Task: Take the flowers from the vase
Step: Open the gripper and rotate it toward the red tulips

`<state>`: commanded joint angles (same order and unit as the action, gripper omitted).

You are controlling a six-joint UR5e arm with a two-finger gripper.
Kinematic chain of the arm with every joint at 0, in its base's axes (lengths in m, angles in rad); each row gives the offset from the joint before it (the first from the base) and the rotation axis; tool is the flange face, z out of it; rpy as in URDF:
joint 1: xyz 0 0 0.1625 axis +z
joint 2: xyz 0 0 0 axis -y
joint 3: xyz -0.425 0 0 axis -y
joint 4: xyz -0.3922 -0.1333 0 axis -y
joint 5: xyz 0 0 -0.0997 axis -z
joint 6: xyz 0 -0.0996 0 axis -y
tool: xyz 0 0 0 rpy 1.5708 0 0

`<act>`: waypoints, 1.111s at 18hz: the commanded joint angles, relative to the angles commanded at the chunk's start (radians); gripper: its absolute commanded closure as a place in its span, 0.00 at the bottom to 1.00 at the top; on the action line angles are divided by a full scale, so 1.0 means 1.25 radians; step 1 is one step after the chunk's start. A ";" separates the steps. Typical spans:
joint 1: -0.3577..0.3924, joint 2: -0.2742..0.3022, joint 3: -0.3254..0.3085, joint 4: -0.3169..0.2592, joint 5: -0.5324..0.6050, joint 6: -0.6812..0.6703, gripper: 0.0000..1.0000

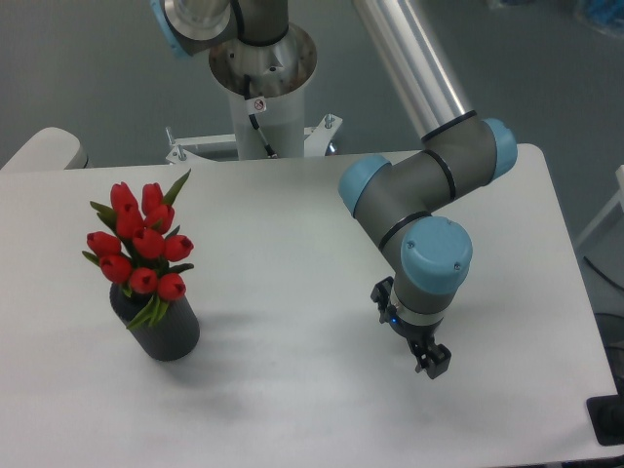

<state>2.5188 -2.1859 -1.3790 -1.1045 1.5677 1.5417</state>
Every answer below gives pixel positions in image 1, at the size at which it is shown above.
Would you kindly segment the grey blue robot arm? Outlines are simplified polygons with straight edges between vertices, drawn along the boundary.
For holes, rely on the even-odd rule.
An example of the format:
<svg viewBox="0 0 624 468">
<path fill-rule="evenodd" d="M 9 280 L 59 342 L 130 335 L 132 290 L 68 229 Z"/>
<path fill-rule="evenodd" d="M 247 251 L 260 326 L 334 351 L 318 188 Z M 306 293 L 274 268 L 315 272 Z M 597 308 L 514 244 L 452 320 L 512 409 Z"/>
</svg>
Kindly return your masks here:
<svg viewBox="0 0 624 468">
<path fill-rule="evenodd" d="M 341 176 L 338 192 L 393 269 L 371 293 L 381 323 L 408 343 L 419 371 L 437 377 L 450 351 L 435 331 L 472 259 L 463 227 L 439 209 L 508 173 L 518 157 L 512 132 L 481 119 L 464 98 L 415 1 L 354 5 L 421 138 L 423 149 L 393 164 L 365 157 Z M 230 98 L 242 160 L 297 158 L 302 90 L 317 64 L 311 37 L 285 1 L 154 1 L 151 10 L 172 52 L 207 53 Z"/>
</svg>

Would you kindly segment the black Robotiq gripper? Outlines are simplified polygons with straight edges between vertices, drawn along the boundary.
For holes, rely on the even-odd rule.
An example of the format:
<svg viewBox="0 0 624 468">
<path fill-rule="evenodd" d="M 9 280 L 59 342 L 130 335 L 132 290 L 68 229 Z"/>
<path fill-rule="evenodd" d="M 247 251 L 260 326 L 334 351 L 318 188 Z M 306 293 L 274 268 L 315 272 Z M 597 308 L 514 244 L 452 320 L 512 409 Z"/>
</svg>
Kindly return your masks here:
<svg viewBox="0 0 624 468">
<path fill-rule="evenodd" d="M 379 323 L 389 323 L 391 329 L 408 341 L 409 349 L 416 359 L 416 372 L 425 371 L 431 379 L 445 373 L 449 368 L 451 353 L 444 344 L 435 342 L 435 331 L 442 322 L 428 320 L 426 325 L 416 325 L 409 318 L 409 309 L 398 303 L 394 305 L 391 292 L 394 284 L 392 277 L 386 277 L 376 283 L 370 299 L 376 304 Z"/>
</svg>

